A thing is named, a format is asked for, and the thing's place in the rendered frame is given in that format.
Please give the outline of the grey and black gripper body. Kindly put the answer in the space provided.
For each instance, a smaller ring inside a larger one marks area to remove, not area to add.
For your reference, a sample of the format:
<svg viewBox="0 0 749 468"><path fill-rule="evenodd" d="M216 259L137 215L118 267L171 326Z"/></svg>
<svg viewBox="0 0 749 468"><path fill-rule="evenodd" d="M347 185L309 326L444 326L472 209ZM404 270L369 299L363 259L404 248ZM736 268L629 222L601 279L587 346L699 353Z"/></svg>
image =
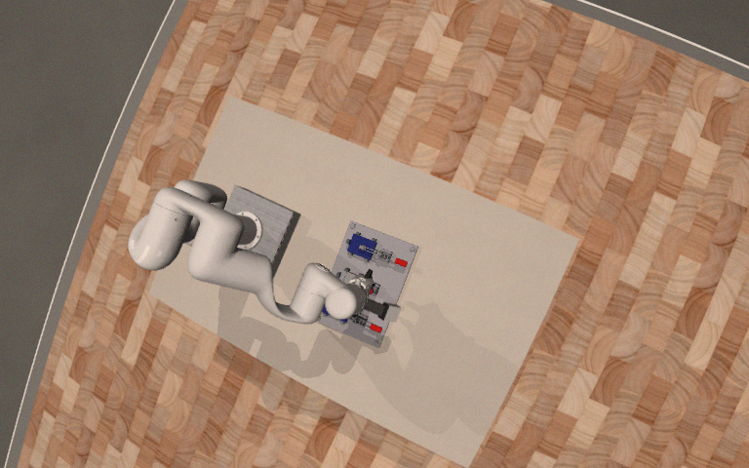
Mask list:
<svg viewBox="0 0 749 468"><path fill-rule="evenodd" d="M358 278L358 279L361 279L361 286L363 286L363 288L364 288L364 289L366 290L366 292L367 292L367 295L368 295L368 297L369 297L369 294L370 294L370 292L371 292L371 289L372 289L372 286L373 286L374 280L373 280L373 279L371 279L371 278L369 278L369 279L367 279L367 278L364 278L364 275L358 274L358 275L354 276L354 277L353 277L353 278L351 279L351 281L350 281L349 283L353 283L353 282L355 282L355 281L356 281L356 278ZM364 280L363 280L363 279L364 279ZM357 312L357 313L356 313L356 314L354 314L354 315L358 315L358 314L360 314L360 313L361 313L362 311L363 311L363 309L362 309L361 311Z"/></svg>

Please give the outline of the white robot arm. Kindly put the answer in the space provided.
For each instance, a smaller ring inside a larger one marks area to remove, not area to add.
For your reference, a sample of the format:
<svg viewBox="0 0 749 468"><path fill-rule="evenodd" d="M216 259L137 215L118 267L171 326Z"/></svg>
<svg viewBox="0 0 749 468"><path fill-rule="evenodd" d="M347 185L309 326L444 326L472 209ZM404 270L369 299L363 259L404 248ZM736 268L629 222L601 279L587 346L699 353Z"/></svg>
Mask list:
<svg viewBox="0 0 749 468"><path fill-rule="evenodd" d="M270 259L247 251L260 241L261 222L250 212L226 211L226 202L222 189L205 182L181 180L175 187L162 188L149 214L132 230L128 243L132 259L143 269L160 270L176 259L186 243L191 246L187 268L194 279L254 293L279 319L313 324L325 306L332 317L344 320L366 306L382 321L396 323L400 306L369 299L361 279L345 284L320 263L305 267L290 305L276 303Z"/></svg>

